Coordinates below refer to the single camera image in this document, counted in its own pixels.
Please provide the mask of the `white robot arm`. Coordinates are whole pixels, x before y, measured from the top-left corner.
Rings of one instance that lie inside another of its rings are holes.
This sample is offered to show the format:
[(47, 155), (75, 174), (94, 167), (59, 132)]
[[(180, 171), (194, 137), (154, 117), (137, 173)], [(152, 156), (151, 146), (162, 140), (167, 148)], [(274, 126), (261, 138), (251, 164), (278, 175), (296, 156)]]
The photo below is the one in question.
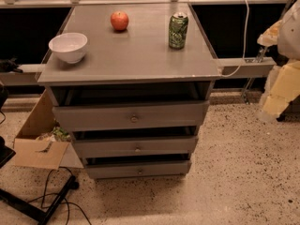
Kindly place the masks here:
[(280, 69), (272, 71), (271, 87), (262, 95), (259, 117), (274, 121), (300, 96), (300, 0), (257, 39), (265, 47), (277, 45), (278, 53), (289, 61)]

